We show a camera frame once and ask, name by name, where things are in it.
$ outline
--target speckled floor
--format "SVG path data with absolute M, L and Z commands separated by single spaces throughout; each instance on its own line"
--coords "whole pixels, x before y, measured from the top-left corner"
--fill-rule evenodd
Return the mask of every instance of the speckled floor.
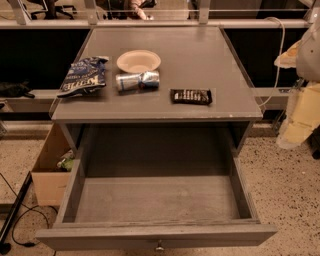
M 33 126 L 7 133 L 0 140 L 1 173 L 16 192 L 19 191 L 26 173 L 44 142 L 49 126 Z M 278 233 L 258 247 L 244 248 L 198 248 L 171 249 L 163 255 L 320 255 L 320 160 L 314 160 L 307 144 L 294 150 L 283 150 L 275 144 L 272 133 L 252 132 L 240 155 L 241 168 L 252 193 L 252 198 L 262 223 L 273 223 Z M 11 202 L 14 195 L 0 179 L 0 203 Z M 36 204 L 31 185 L 26 200 L 29 206 Z M 54 221 L 55 213 L 50 208 L 39 208 Z M 20 214 L 25 211 L 22 206 Z M 46 228 L 44 218 L 30 212 L 15 229 L 14 237 L 19 242 L 37 242 L 35 230 Z M 15 244 L 10 231 L 6 242 L 12 245 L 9 256 L 54 255 L 54 251 L 38 244 L 25 248 Z M 159 255 L 151 250 L 112 250 L 56 252 L 58 256 L 144 256 Z

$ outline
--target blue wrapper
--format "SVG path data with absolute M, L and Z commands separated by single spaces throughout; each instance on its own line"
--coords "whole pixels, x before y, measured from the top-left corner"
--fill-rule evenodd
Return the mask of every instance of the blue wrapper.
M 71 64 L 57 97 L 89 94 L 105 87 L 105 63 L 108 60 L 108 57 L 91 57 Z

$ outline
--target paper bowl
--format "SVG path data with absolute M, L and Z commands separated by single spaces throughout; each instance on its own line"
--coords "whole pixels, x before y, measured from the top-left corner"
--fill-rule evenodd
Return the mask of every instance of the paper bowl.
M 152 71 L 160 66 L 160 57 L 150 51 L 136 50 L 122 54 L 117 60 L 119 69 L 127 73 L 143 73 Z

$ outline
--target wire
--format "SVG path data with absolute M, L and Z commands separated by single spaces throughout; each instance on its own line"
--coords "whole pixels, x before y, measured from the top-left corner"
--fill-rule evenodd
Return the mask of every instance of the wire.
M 282 49 L 283 49 L 283 43 L 284 43 L 284 38 L 285 38 L 285 34 L 286 34 L 286 29 L 285 29 L 283 23 L 281 22 L 281 20 L 279 20 L 278 18 L 268 17 L 268 18 L 266 18 L 266 19 L 268 19 L 268 20 L 273 20 L 273 21 L 278 22 L 278 23 L 280 24 L 281 28 L 282 28 L 282 38 L 281 38 L 280 49 L 279 49 L 279 57 L 280 57 L 280 55 L 282 54 Z M 274 93 L 274 90 L 275 90 L 275 89 L 277 88 L 277 86 L 278 86 L 279 75 L 280 75 L 280 64 L 279 64 L 278 67 L 277 67 L 276 80 L 275 80 L 275 84 L 274 84 L 274 86 L 273 86 L 273 89 L 272 89 L 272 91 L 271 91 L 271 94 L 270 94 L 270 96 L 268 97 L 268 99 L 266 99 L 263 103 L 261 103 L 261 104 L 259 105 L 259 107 L 262 107 L 262 106 L 264 106 L 265 104 L 267 104 L 267 103 L 270 101 L 270 99 L 272 98 L 273 93 Z
M 0 176 L 1 176 L 2 179 L 5 181 L 5 183 L 7 183 L 8 187 L 9 187 L 10 190 L 13 192 L 13 194 L 14 194 L 16 197 L 18 197 L 17 193 L 13 190 L 13 188 L 11 187 L 11 185 L 9 184 L 9 182 L 8 182 L 7 179 L 3 176 L 2 173 L 0 173 Z M 38 245 L 40 242 L 37 242 L 37 243 L 34 243 L 34 242 L 22 243 L 22 242 L 18 242 L 18 241 L 15 239 L 15 237 L 14 237 L 14 231 L 15 231 L 15 228 L 16 228 L 18 222 L 21 220 L 21 218 L 22 218 L 24 215 L 26 215 L 26 214 L 27 214 L 28 212 L 30 212 L 30 211 L 37 212 L 37 213 L 41 214 L 41 215 L 44 217 L 45 221 L 46 221 L 47 228 L 49 228 L 49 220 L 48 220 L 47 216 L 46 216 L 43 212 L 40 212 L 40 211 L 38 211 L 38 210 L 35 210 L 35 208 L 40 207 L 39 205 L 32 206 L 32 207 L 29 207 L 29 206 L 27 206 L 27 205 L 25 205 L 25 204 L 23 204 L 23 203 L 21 203 L 21 205 L 24 206 L 24 207 L 26 207 L 27 210 L 26 210 L 24 213 L 22 213 L 22 214 L 18 217 L 18 219 L 15 221 L 15 223 L 14 223 L 14 225 L 13 225 L 13 227 L 12 227 L 11 237 L 12 237 L 12 240 L 13 240 L 16 244 L 18 244 L 18 245 L 21 245 L 21 246 L 24 246 L 24 247 L 27 247 L 27 248 L 29 248 L 29 247 L 34 247 L 34 246 Z M 49 207 L 50 207 L 51 209 L 53 209 L 56 214 L 58 213 L 58 211 L 57 211 L 56 208 L 54 208 L 53 206 L 49 206 Z

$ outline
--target black wrapper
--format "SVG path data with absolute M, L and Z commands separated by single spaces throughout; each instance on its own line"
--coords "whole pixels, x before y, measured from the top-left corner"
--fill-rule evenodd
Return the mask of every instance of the black wrapper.
M 209 105 L 212 102 L 212 94 L 209 89 L 171 89 L 170 97 L 173 103 Z

